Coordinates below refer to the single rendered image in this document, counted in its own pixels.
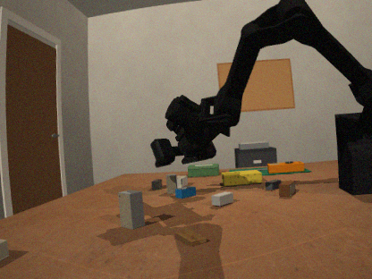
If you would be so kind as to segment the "blue block with black rectangle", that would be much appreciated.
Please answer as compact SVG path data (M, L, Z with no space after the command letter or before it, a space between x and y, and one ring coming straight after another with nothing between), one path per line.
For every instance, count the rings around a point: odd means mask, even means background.
M184 199L187 197L195 196L196 195L196 187L188 186L183 188L175 189L175 196L179 199Z

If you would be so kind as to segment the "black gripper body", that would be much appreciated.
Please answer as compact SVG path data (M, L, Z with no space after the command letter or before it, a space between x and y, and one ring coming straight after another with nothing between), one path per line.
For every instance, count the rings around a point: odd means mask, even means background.
M209 144L200 143L193 136L192 129L190 131L186 130L185 135L178 141L176 147L172 147L169 139L154 139L150 146L159 165L171 164L176 156L205 155L205 159L209 159L216 155L213 142L211 141Z

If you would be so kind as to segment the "green cutting mat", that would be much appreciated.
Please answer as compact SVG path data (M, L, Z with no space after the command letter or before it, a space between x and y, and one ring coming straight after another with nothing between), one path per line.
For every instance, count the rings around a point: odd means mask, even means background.
M242 170L255 170L255 169L265 169L267 167L263 167L263 168L250 168L250 169L237 169L235 171L242 171ZM305 168L304 168L305 169ZM235 172L233 171L233 172ZM262 173L262 176L265 176L265 175L277 175L277 174L288 174L288 173L268 173L267 170L259 170L261 173ZM308 171L308 172L304 172L304 171ZM303 172L290 172L290 173L309 173L309 170L308 169L305 169Z

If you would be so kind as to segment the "orange rectangular block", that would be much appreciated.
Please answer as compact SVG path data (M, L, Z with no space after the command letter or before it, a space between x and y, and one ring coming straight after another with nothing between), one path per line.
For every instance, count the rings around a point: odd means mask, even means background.
M290 172L303 172L304 163L302 162L285 162L268 164L269 173L290 173Z

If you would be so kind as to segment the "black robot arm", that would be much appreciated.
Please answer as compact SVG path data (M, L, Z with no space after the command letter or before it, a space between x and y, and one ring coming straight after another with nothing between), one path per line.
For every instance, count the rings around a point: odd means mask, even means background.
M230 137L230 127L236 126L240 120L242 95L259 50L292 39L314 47L351 82L349 87L353 96L364 106L359 119L354 122L367 139L372 139L372 70L363 67L321 25L305 0L280 0L257 19L244 25L227 80L217 95L202 98L200 105L181 95L168 106L166 127L176 133L176 141L191 129L195 139L203 144L210 143L220 133ZM214 107L213 114L210 113L210 106Z

